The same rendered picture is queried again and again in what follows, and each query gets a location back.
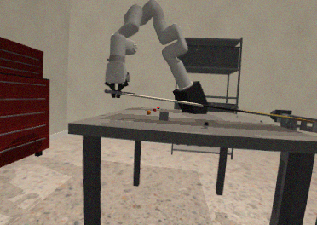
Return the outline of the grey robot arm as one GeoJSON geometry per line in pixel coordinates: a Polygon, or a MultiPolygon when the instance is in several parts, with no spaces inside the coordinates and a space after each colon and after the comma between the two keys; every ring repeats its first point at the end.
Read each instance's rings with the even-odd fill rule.
{"type": "Polygon", "coordinates": [[[193,85],[193,82],[190,82],[182,61],[176,58],[187,53],[187,44],[182,35],[182,30],[177,24],[166,25],[164,12],[155,0],[149,0],[142,8],[138,4],[134,4],[129,8],[124,16],[125,24],[111,36],[110,56],[107,61],[122,61],[125,63],[126,55],[135,54],[137,46],[128,37],[136,34],[140,26],[148,23],[152,17],[153,26],[161,44],[166,45],[177,40],[163,48],[162,56],[168,63],[176,80],[177,90],[188,89],[193,85]]]}

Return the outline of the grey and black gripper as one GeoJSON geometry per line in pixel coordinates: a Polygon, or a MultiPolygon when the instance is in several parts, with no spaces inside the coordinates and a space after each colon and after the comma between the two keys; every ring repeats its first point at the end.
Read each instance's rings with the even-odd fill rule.
{"type": "Polygon", "coordinates": [[[109,86],[111,90],[115,90],[115,84],[118,84],[117,91],[121,92],[123,87],[128,86],[126,75],[127,66],[124,62],[110,61],[107,63],[105,85],[109,86]]]}

